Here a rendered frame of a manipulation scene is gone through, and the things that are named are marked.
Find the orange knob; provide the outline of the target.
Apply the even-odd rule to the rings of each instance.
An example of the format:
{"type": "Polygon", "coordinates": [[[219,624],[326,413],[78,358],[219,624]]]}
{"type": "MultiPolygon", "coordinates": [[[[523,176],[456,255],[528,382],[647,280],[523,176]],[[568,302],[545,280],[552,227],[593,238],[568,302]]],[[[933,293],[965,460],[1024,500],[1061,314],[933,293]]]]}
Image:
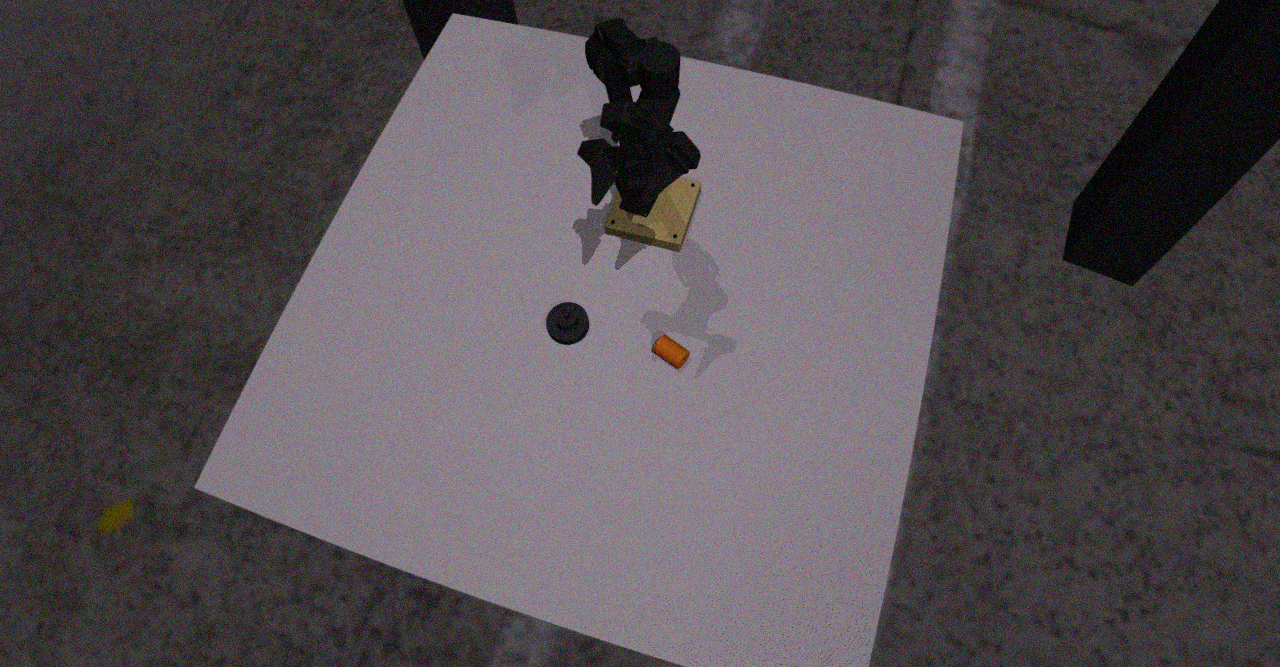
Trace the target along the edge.
{"type": "Polygon", "coordinates": [[[689,360],[690,352],[686,351],[682,344],[676,343],[669,338],[669,335],[660,335],[653,347],[653,352],[660,356],[675,367],[682,367],[689,360]]]}

